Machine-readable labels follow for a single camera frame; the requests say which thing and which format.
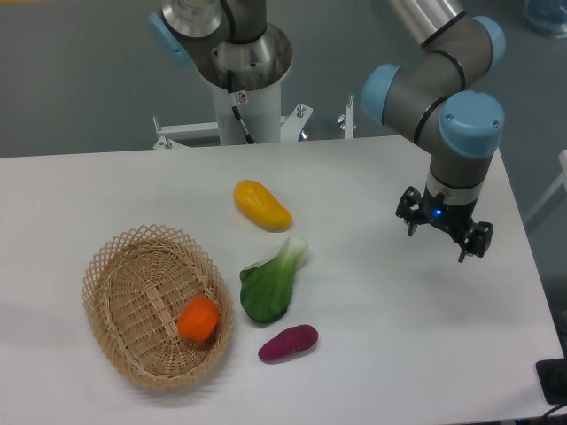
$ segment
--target toy vegetable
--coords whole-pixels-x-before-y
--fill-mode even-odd
[[[267,363],[284,359],[292,354],[306,352],[318,339],[319,333],[313,326],[288,328],[266,342],[258,351],[258,357]]]
[[[193,341],[203,342],[214,331],[219,321],[219,309],[207,297],[195,297],[181,312],[177,321],[179,334]]]
[[[238,209],[258,226],[271,232],[286,230],[293,218],[261,183],[242,180],[234,189]]]
[[[290,236],[270,260],[252,264],[240,272],[240,304],[259,323],[270,323],[287,311],[295,272],[307,260],[307,241]]]

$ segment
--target wicker basket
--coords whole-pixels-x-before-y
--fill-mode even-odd
[[[203,343],[181,337],[176,326],[196,296],[211,298],[220,311],[215,331]],[[82,298],[105,356],[145,387],[193,383],[229,344],[229,293],[217,267],[182,231],[142,226],[115,237],[89,263]]]

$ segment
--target green vegetable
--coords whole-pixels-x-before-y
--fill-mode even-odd
[[[240,272],[240,304],[248,316],[259,323],[270,323],[284,316],[291,302],[295,272],[307,260],[307,241],[290,236],[278,254]]]

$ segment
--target black object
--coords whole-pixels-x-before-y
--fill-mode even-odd
[[[563,408],[565,408],[567,406],[567,404],[562,404],[559,406],[555,406],[552,409],[549,409],[547,412],[544,413],[543,416],[540,417],[540,420],[538,421],[538,423],[536,425],[552,425],[553,423],[559,425],[559,424],[563,424],[565,423],[565,417],[559,417],[559,418],[553,418],[553,419],[549,419],[549,416],[552,413],[557,412],[558,410],[561,410]]]
[[[567,403],[567,359],[541,360],[535,364],[541,388],[550,405]]]
[[[461,247],[460,263],[468,254],[484,257],[492,241],[493,225],[472,220],[470,216],[477,201],[466,205],[447,205],[443,200],[442,193],[433,197],[426,189],[422,197],[416,188],[410,186],[398,203],[396,216],[408,225],[408,236],[415,233],[417,226],[426,223],[450,235]]]
[[[232,86],[233,80],[234,80],[234,73],[232,71],[228,70],[227,71],[227,87],[228,87],[229,93],[235,92],[235,90]],[[240,111],[238,110],[238,106],[236,106],[236,105],[232,106],[232,113],[234,114],[234,118],[236,118],[237,121],[240,123],[240,127],[242,128],[242,131],[245,134],[246,143],[247,144],[256,144],[254,139],[252,139],[252,136],[250,135],[250,132],[248,131],[248,128],[246,127],[244,120],[242,119],[242,115],[240,115]]]

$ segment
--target gray floor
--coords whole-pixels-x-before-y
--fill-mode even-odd
[[[557,155],[567,149],[567,40],[532,31],[522,0],[462,3],[498,21],[508,38],[507,56],[474,89],[504,107],[501,151],[524,214],[561,172]],[[158,7],[159,0],[0,4],[0,158],[150,149],[152,115],[162,125],[214,120],[196,71],[167,62],[149,35],[146,19]],[[384,0],[268,0],[268,16],[294,49],[283,113],[299,102],[314,107],[312,138],[340,137],[337,116],[376,66],[410,67],[422,56]],[[392,134],[360,107],[356,120],[359,136]],[[563,198],[528,229],[554,313],[567,310],[565,217]]]

